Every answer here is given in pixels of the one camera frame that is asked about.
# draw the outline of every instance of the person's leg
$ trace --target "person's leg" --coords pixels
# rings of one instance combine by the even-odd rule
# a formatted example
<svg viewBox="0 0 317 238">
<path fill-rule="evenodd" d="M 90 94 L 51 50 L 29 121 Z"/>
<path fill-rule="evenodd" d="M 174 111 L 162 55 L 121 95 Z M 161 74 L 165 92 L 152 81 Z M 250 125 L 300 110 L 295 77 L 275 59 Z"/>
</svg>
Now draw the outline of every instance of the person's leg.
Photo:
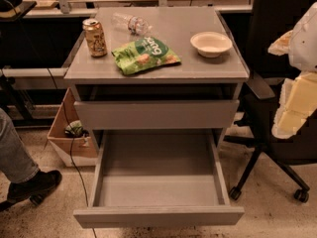
<svg viewBox="0 0 317 238">
<path fill-rule="evenodd" d="M 11 182 L 7 195 L 10 202 L 18 202 L 35 194 L 55 188 L 59 171 L 44 173 L 31 158 L 10 117 L 0 109 L 0 171 Z"/>
<path fill-rule="evenodd" d="M 0 171 L 10 182 L 20 183 L 39 171 L 17 134 L 11 118 L 0 109 Z"/>
</svg>

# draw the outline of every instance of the caster wheel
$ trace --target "caster wheel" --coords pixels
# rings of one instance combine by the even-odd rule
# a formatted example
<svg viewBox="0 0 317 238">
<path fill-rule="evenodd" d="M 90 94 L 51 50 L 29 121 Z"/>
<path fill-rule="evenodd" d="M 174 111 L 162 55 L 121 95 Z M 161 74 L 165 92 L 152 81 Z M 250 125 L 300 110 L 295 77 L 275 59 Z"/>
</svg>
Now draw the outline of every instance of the caster wheel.
<svg viewBox="0 0 317 238">
<path fill-rule="evenodd" d="M 238 127 L 244 127 L 246 126 L 246 121 L 242 119 L 239 121 L 235 121 L 234 124 L 237 125 Z"/>
<path fill-rule="evenodd" d="M 39 206 L 43 202 L 44 198 L 45 196 L 42 194 L 35 194 L 30 197 L 30 202 L 35 206 Z"/>
<path fill-rule="evenodd" d="M 298 189 L 294 194 L 294 198 L 301 202 L 307 202 L 309 199 L 309 193 L 306 190 Z"/>
<path fill-rule="evenodd" d="M 237 200 L 240 195 L 241 195 L 241 191 L 237 187 L 234 186 L 233 188 L 231 188 L 231 190 L 229 192 L 229 196 L 232 199 Z"/>
</svg>

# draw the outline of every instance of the plastic bag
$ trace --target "plastic bag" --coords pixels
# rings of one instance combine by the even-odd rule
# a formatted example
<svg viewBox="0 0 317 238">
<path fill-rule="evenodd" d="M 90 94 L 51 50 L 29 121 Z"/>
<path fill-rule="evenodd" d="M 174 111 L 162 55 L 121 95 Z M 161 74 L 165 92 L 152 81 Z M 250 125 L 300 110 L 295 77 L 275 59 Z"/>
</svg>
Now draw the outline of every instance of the plastic bag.
<svg viewBox="0 0 317 238">
<path fill-rule="evenodd" d="M 276 56 L 288 54 L 289 40 L 291 38 L 291 35 L 292 31 L 288 31 L 287 33 L 283 34 L 280 38 L 278 38 L 268 47 L 268 52 Z"/>
<path fill-rule="evenodd" d="M 65 128 L 65 134 L 71 138 L 80 138 L 84 134 L 84 130 L 82 128 L 81 122 L 79 120 L 75 120 L 69 123 Z"/>
<path fill-rule="evenodd" d="M 123 74 L 180 62 L 180 58 L 168 46 L 153 37 L 144 37 L 112 51 L 117 66 Z"/>
</svg>

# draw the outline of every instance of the snack bag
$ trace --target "snack bag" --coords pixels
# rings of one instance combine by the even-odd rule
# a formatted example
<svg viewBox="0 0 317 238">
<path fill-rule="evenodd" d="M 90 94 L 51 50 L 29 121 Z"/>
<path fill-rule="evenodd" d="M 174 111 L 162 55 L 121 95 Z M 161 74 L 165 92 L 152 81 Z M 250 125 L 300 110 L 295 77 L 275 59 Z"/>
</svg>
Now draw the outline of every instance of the snack bag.
<svg viewBox="0 0 317 238">
<path fill-rule="evenodd" d="M 180 58 L 164 43 L 144 37 L 112 51 L 123 74 L 130 75 L 152 67 L 180 62 Z"/>
</svg>

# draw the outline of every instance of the white bowl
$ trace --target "white bowl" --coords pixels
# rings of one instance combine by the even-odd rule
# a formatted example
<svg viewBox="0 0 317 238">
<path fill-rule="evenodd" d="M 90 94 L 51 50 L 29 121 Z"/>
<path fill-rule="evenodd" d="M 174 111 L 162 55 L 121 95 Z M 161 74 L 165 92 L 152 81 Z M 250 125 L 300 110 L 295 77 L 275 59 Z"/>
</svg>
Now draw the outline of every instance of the white bowl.
<svg viewBox="0 0 317 238">
<path fill-rule="evenodd" d="M 232 47 L 232 42 L 227 36 L 215 32 L 196 34 L 190 39 L 190 43 L 206 58 L 216 58 Z"/>
</svg>

